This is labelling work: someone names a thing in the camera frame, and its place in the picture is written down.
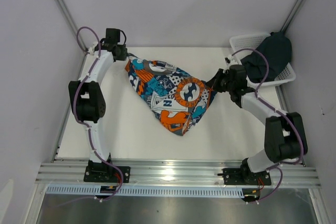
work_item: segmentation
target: white cable tray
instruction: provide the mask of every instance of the white cable tray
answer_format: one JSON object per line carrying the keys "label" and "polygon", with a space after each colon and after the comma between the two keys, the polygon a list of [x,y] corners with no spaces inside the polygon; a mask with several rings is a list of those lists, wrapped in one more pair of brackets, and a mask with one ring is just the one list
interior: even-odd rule
{"label": "white cable tray", "polygon": [[[100,193],[101,186],[94,185],[49,185],[47,194],[72,195],[109,195]],[[122,186],[118,196],[152,196],[152,197],[196,197],[196,198],[243,198],[241,188],[201,188],[201,187],[150,187]]]}

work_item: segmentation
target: metal plate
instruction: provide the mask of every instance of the metal plate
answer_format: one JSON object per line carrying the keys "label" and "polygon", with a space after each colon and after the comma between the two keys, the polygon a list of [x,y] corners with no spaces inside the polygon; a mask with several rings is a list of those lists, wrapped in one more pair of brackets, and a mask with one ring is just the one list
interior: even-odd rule
{"label": "metal plate", "polygon": [[244,179],[241,175],[240,168],[224,168],[223,179],[225,185],[253,185],[258,186],[258,179],[261,179],[265,186],[272,185],[271,177],[269,173],[260,172],[254,173],[248,179]]}

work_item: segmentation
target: black bracket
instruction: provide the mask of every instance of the black bracket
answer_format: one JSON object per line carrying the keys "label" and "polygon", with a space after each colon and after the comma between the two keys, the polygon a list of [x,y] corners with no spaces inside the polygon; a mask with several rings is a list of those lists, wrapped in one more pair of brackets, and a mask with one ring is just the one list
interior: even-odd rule
{"label": "black bracket", "polygon": [[[297,129],[303,144],[303,154],[306,155],[308,146],[302,117],[297,112],[287,113],[287,117]],[[301,151],[294,130],[284,118],[276,116],[266,118],[264,148],[267,157],[274,163],[286,158],[296,158],[300,156]]]}
{"label": "black bracket", "polygon": [[[129,183],[131,176],[130,166],[117,166],[123,175],[123,183]],[[84,182],[103,182],[103,183],[118,183],[119,172],[113,167],[104,163],[95,163],[89,160],[88,166],[85,169]]]}
{"label": "black bracket", "polygon": [[125,33],[120,29],[106,28],[105,38],[100,40],[101,50],[111,52],[114,61],[126,60],[127,58],[126,36],[124,44],[118,44],[120,42],[120,33],[125,36]]}
{"label": "black bracket", "polygon": [[[73,112],[75,94],[80,81],[70,81],[69,94],[70,104]],[[89,98],[82,98],[81,95],[88,94]],[[106,104],[101,92],[99,83],[91,81],[84,82],[77,97],[76,111],[80,121],[93,121],[97,123],[99,118],[105,115]]]}
{"label": "black bracket", "polygon": [[224,168],[223,173],[219,173],[218,176],[222,176],[225,185],[230,186],[258,186],[260,183],[258,179],[264,183],[265,186],[270,186],[272,184],[269,173],[266,171],[260,173],[251,173],[249,176],[244,176],[240,168]]}
{"label": "black bracket", "polygon": [[241,108],[242,96],[255,91],[247,86],[246,77],[244,66],[232,65],[225,71],[220,68],[216,75],[205,84],[214,91],[229,92],[231,100]]}

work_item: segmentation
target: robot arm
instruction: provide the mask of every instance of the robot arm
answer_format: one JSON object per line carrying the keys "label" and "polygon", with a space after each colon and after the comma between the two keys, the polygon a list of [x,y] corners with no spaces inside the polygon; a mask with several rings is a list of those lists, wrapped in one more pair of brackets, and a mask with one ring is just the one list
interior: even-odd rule
{"label": "robot arm", "polygon": [[[90,144],[92,143],[95,151],[104,161],[110,158],[110,153],[108,152],[102,128],[106,103],[100,89],[100,84],[107,70],[116,60],[126,60],[127,49],[125,43],[118,45],[118,42],[120,42],[120,32],[121,30],[119,29],[108,28],[106,30],[106,38],[101,41],[102,50],[100,57],[97,53],[98,48],[95,48],[94,56],[96,59],[89,70],[90,74],[83,75],[78,81],[71,81],[69,83],[70,102],[73,111],[75,93],[81,81],[88,76],[77,97],[76,114],[79,121],[89,125],[90,134],[87,134],[87,138],[91,138],[91,142],[89,139],[88,141]],[[101,163],[101,160],[94,151],[90,153],[90,161]]]}
{"label": "robot arm", "polygon": [[300,156],[300,143],[283,115],[297,129],[302,140],[303,153],[306,154],[308,147],[301,116],[296,112],[275,110],[268,102],[258,99],[256,90],[247,86],[246,77],[244,66],[231,65],[226,71],[219,69],[215,77],[206,83],[217,92],[228,92],[233,102],[265,125],[264,149],[245,159],[241,168],[247,173],[260,173],[285,159]]}

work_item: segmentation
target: drawstring bag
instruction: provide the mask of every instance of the drawstring bag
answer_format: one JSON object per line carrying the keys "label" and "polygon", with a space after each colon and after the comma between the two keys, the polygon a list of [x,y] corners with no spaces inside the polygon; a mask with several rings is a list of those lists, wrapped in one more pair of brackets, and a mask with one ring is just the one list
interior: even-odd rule
{"label": "drawstring bag", "polygon": [[128,56],[125,67],[131,85],[160,120],[176,135],[200,121],[217,92],[187,72],[164,61]]}

